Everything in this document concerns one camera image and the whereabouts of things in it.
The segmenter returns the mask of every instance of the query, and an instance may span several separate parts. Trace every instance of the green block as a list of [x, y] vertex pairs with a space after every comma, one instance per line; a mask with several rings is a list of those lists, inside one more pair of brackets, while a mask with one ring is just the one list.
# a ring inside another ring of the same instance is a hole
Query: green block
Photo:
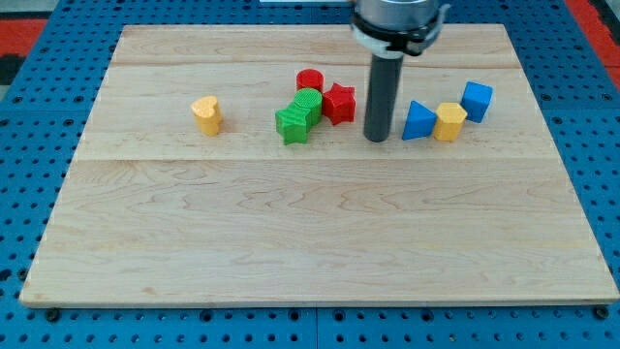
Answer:
[[275, 113], [275, 129], [282, 135], [284, 145], [308, 141], [308, 115], [310, 111], [291, 103]]
[[314, 88], [301, 88], [294, 95], [293, 102], [301, 108], [310, 110], [308, 123], [310, 127], [321, 122], [323, 95]]

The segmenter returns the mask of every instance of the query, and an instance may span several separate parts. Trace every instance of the black cylinder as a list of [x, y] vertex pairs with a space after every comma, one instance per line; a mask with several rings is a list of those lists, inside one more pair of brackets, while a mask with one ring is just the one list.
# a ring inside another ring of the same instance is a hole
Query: black cylinder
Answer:
[[403, 57], [384, 59], [372, 55], [364, 118], [364, 136], [369, 141], [383, 142], [389, 136], [402, 65]]

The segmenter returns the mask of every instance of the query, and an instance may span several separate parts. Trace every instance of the plastic block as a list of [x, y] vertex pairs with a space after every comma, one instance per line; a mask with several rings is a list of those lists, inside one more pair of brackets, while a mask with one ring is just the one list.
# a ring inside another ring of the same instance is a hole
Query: plastic block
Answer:
[[307, 120], [310, 110], [300, 108], [295, 103], [275, 113], [275, 128], [282, 135], [284, 145], [306, 143], [308, 141]]
[[208, 136], [220, 133], [220, 122], [223, 117], [220, 105], [215, 96], [206, 96], [192, 103], [192, 112], [196, 118], [198, 128]]
[[332, 125], [342, 121], [353, 122], [356, 115], [356, 89], [334, 83], [331, 89], [323, 94], [323, 115], [331, 120]]
[[422, 104], [411, 101], [403, 130], [403, 141], [427, 137], [433, 132], [437, 115]]
[[323, 74], [316, 69], [305, 69], [297, 73], [297, 90], [314, 88], [323, 92]]
[[461, 106], [467, 111], [467, 119], [481, 123], [492, 97], [493, 87], [468, 81], [461, 99]]
[[321, 122], [321, 108], [323, 104], [321, 92], [314, 88], [302, 88], [294, 95], [293, 101], [298, 107], [310, 110], [307, 122], [308, 131]]
[[433, 137], [437, 141], [453, 142], [458, 137], [467, 117], [467, 112], [458, 103], [442, 103], [435, 111], [437, 122]]

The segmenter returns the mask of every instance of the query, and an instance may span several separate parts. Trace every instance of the blue block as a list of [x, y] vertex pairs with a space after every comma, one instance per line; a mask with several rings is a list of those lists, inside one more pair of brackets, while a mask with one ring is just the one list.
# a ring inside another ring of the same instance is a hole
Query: blue block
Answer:
[[430, 136], [436, 120], [437, 115], [433, 111], [416, 101], [411, 101], [403, 130], [403, 141]]
[[493, 87], [468, 81], [461, 99], [461, 107], [467, 111], [467, 119], [481, 123], [491, 104], [491, 97], [493, 97]]

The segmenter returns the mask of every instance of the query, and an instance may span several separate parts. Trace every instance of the wooden board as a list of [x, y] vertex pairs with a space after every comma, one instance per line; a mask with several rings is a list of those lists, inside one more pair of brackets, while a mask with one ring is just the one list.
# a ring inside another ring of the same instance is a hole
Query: wooden board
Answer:
[[[605, 303], [599, 246], [501, 25], [407, 57], [393, 133], [362, 133], [370, 54], [348, 26], [129, 26], [21, 300], [46, 307]], [[356, 122], [283, 146], [274, 112], [314, 67]], [[402, 142], [411, 99], [495, 87], [455, 143]], [[190, 104], [217, 95], [222, 133]]]

